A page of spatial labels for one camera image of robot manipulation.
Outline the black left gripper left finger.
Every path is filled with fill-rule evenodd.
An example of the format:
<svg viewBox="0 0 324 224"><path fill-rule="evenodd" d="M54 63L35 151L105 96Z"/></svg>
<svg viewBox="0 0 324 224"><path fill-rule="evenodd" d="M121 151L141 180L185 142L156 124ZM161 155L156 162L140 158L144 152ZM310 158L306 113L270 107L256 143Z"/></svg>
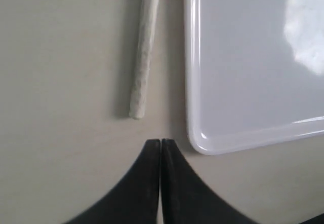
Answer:
<svg viewBox="0 0 324 224"><path fill-rule="evenodd" d="M123 178L68 223L157 223L161 141L149 139Z"/></svg>

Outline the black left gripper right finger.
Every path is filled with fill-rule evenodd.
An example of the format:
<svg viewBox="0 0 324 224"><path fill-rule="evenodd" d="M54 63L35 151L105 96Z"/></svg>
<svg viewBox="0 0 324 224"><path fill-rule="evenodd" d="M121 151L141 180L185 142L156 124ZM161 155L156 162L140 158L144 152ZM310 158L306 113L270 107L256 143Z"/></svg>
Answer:
<svg viewBox="0 0 324 224"><path fill-rule="evenodd" d="M164 223L255 223L205 184L173 139L161 142L161 202Z"/></svg>

